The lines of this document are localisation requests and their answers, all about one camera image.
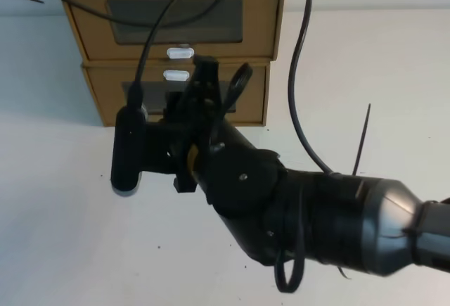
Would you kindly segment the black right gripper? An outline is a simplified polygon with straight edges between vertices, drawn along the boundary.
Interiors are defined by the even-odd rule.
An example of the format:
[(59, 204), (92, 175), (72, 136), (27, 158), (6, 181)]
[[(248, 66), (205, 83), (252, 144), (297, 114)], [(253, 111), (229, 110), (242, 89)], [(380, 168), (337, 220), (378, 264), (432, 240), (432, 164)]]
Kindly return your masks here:
[(200, 187), (220, 215), (251, 215), (274, 199), (281, 163), (273, 151), (254, 147), (224, 116), (245, 90), (252, 68), (242, 64), (225, 98), (219, 63), (194, 56), (195, 69), (181, 97), (159, 122), (141, 115), (140, 170), (173, 174), (180, 193)]

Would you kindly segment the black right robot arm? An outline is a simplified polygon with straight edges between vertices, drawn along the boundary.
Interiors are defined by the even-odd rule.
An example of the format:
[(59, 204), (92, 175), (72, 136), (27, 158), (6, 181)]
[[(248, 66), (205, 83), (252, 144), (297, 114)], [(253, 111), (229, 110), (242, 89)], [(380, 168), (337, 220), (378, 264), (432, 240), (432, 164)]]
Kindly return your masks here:
[(201, 188), (246, 255), (274, 268), (279, 290), (297, 288), (308, 259), (378, 276), (411, 264), (449, 270), (447, 200), (421, 201), (392, 179), (288, 169), (224, 119), (251, 67), (222, 93), (218, 62), (194, 66), (148, 126), (145, 169), (174, 174), (180, 193)]

